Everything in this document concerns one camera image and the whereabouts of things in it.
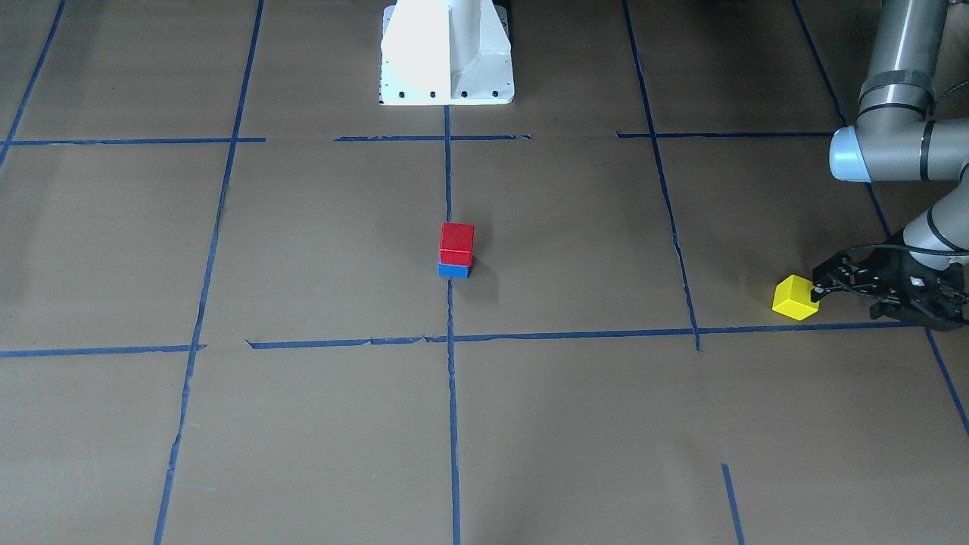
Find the gray robot arm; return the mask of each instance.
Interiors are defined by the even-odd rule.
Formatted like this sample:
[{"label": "gray robot arm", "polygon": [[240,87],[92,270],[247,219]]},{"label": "gray robot arm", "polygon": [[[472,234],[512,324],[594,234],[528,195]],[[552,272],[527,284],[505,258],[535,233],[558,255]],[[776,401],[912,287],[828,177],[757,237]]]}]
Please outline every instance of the gray robot arm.
[{"label": "gray robot arm", "polygon": [[[951,180],[960,184],[881,244],[836,254],[813,272],[813,301],[847,291],[888,316],[946,331],[963,325],[969,262],[969,119],[926,121],[948,0],[886,0],[856,124],[835,133],[839,179]],[[871,249],[856,262],[851,253]]]}]

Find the red block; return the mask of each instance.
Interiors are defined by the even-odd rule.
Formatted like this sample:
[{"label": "red block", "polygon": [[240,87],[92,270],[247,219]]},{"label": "red block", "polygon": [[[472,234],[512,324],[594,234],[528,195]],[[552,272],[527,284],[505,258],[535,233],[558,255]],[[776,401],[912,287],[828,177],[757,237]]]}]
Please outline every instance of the red block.
[{"label": "red block", "polygon": [[474,225],[467,223],[445,223],[441,225],[441,243],[438,244],[438,259],[445,265],[471,267],[474,245]]}]

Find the toy block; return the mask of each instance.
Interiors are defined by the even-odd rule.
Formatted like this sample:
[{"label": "toy block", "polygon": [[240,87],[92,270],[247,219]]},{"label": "toy block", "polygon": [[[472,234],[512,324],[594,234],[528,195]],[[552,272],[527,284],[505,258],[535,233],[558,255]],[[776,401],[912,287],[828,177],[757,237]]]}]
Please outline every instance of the toy block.
[{"label": "toy block", "polygon": [[470,267],[437,262],[437,273],[447,278],[467,278],[470,272]]},{"label": "toy block", "polygon": [[441,225],[438,262],[443,265],[471,267],[475,243],[475,226],[466,223]]},{"label": "toy block", "polygon": [[774,312],[789,318],[803,320],[821,307],[819,302],[811,301],[812,290],[814,290],[814,284],[810,280],[791,274],[777,284],[774,290],[774,305],[771,308]]}]

